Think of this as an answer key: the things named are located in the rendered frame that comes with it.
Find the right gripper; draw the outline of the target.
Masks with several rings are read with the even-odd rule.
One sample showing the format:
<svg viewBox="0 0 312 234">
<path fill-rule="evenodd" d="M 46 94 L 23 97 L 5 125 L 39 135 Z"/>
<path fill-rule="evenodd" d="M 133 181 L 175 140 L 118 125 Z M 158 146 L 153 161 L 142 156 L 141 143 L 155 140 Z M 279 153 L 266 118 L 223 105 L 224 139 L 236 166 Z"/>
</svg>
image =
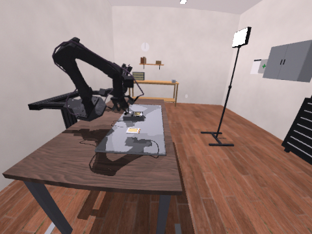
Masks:
<svg viewBox="0 0 312 234">
<path fill-rule="evenodd" d="M 129 98 L 131 101 L 134 101 L 134 99 L 131 96 L 123 95 L 122 88 L 113 88 L 113 96 L 111 97 L 110 100 L 112 100 L 112 103 L 114 104 L 114 106 L 116 107 L 117 111 L 119 111 L 119 112 L 120 112 L 121 107 L 123 105 L 124 97 L 125 98 Z M 118 108 L 117 103 L 120 103 L 120 108 Z"/>
</svg>

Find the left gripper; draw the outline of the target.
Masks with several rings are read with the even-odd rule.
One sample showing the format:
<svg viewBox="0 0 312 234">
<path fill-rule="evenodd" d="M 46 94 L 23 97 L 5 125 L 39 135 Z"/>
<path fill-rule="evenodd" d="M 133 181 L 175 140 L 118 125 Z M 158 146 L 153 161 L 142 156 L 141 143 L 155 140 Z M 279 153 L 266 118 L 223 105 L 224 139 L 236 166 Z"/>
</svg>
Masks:
<svg viewBox="0 0 312 234">
<path fill-rule="evenodd" d="M 127 108 L 128 112 L 125 110 L 126 108 Z M 129 104 L 128 104 L 128 102 L 126 102 L 126 100 L 124 100 L 122 110 L 125 111 L 127 114 L 129 114 Z"/>
</svg>

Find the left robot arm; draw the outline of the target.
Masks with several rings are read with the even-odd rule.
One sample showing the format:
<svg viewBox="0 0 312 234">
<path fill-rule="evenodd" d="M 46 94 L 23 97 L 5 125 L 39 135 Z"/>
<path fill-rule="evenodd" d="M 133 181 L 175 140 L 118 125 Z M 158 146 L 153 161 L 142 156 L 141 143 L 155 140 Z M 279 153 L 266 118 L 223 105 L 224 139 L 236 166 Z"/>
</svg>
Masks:
<svg viewBox="0 0 312 234">
<path fill-rule="evenodd" d="M 131 70 L 133 69 L 133 67 L 131 67 L 131 66 L 127 67 L 126 64 L 122 64 L 122 67 L 123 67 L 124 69 L 126 69 L 128 72 L 131 72 Z M 125 70 L 123 70 L 122 75 L 128 75 L 128 74 L 129 74 L 129 73 L 127 73 Z M 128 88 L 124 88 L 124 86 L 122 85 L 123 95 L 125 95 L 125 93 L 127 92 L 127 89 L 128 89 Z M 116 109 L 116 107 L 114 106 L 114 107 L 112 108 L 112 110 L 114 111 L 115 109 Z"/>
</svg>

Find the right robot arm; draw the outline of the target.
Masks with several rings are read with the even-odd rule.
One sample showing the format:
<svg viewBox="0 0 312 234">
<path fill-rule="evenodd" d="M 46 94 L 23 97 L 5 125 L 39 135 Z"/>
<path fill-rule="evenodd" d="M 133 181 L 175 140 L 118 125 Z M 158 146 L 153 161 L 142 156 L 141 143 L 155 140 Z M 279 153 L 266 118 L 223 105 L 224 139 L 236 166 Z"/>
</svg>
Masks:
<svg viewBox="0 0 312 234">
<path fill-rule="evenodd" d="M 134 79 L 129 75 L 122 75 L 122 69 L 117 65 L 114 66 L 98 56 L 97 54 L 85 48 L 85 46 L 79 42 L 80 39 L 77 37 L 73 37 L 69 41 L 77 42 L 75 43 L 65 43 L 60 46 L 58 51 L 53 55 L 53 60 L 66 71 L 66 73 L 70 76 L 70 79 L 73 81 L 76 86 L 79 96 L 81 98 L 81 103 L 83 104 L 83 108 L 78 114 L 79 117 L 88 118 L 98 102 L 99 97 L 93 96 L 93 90 L 89 87 L 84 80 L 75 59 L 80 59 L 93 67 L 101 70 L 104 74 L 108 75 L 112 79 L 112 87 L 113 88 L 122 88 L 122 81 L 124 88 L 134 88 Z M 64 67 L 65 66 L 65 67 Z"/>
</svg>

